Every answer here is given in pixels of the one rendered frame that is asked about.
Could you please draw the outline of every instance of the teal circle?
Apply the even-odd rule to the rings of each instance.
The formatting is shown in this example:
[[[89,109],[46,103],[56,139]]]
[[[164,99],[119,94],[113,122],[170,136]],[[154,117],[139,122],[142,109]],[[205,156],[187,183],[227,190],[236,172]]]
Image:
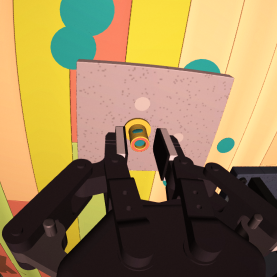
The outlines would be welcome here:
[[[93,60],[96,54],[94,37],[85,30],[70,27],[58,30],[51,41],[51,53],[55,61],[66,69],[75,70],[77,61]]]
[[[230,137],[226,137],[218,143],[217,151],[220,153],[227,153],[230,150],[232,150],[234,146],[235,146],[235,141]]]
[[[143,146],[144,144],[145,144],[145,141],[143,141],[143,140],[137,140],[137,141],[134,143],[134,145],[135,145],[136,147]]]
[[[142,133],[143,129],[135,129],[132,131],[133,134]]]
[[[66,27],[96,36],[112,23],[115,5],[113,0],[62,0],[59,11]]]
[[[218,66],[208,59],[196,59],[190,63],[188,63],[184,69],[191,69],[191,70],[199,70],[199,71],[206,71],[206,72],[215,72],[220,73],[220,69]]]

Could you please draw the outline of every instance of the white spot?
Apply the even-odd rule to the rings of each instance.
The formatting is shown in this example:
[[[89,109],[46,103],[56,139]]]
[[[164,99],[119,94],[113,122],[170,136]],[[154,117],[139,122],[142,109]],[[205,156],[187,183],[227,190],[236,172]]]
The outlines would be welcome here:
[[[176,133],[173,136],[178,140],[179,143],[184,139],[184,136],[181,133]]]
[[[139,111],[146,111],[150,107],[150,100],[146,97],[140,97],[135,101],[134,106]]]

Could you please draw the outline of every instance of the speckled tile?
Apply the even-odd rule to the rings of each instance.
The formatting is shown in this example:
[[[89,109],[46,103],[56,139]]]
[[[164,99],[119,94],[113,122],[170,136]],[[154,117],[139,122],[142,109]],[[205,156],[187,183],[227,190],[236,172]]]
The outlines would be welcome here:
[[[150,147],[135,152],[128,143],[128,168],[135,171],[158,170],[157,128],[176,136],[184,154],[204,166],[234,81],[213,72],[97,60],[78,60],[76,78],[79,159],[101,161],[105,135],[142,118],[151,126]]]

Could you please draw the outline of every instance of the black object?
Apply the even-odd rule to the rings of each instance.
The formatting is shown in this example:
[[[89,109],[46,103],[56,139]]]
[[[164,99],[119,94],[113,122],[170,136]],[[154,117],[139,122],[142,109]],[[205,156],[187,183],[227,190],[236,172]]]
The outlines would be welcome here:
[[[125,128],[116,127],[102,161],[70,163],[3,228],[18,264],[52,277],[265,277],[277,209],[219,164],[194,165],[166,129],[156,130],[153,152],[167,201],[140,199]],[[66,254],[66,230],[101,193],[106,216]]]

